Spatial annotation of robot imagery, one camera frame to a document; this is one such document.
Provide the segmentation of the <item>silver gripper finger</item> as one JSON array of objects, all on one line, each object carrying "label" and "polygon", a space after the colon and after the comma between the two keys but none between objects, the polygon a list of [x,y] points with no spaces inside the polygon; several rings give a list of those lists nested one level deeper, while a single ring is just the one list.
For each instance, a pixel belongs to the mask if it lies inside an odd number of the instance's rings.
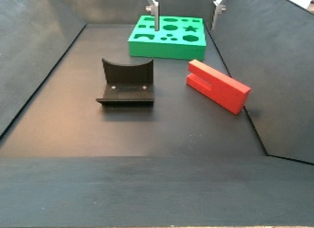
[{"label": "silver gripper finger", "polygon": [[217,16],[225,11],[225,5],[224,5],[225,1],[227,0],[213,1],[214,10],[213,10],[213,16],[212,16],[210,29],[214,29]]},{"label": "silver gripper finger", "polygon": [[148,6],[145,11],[150,13],[150,16],[154,19],[154,31],[158,31],[158,3],[156,0],[146,0]]}]

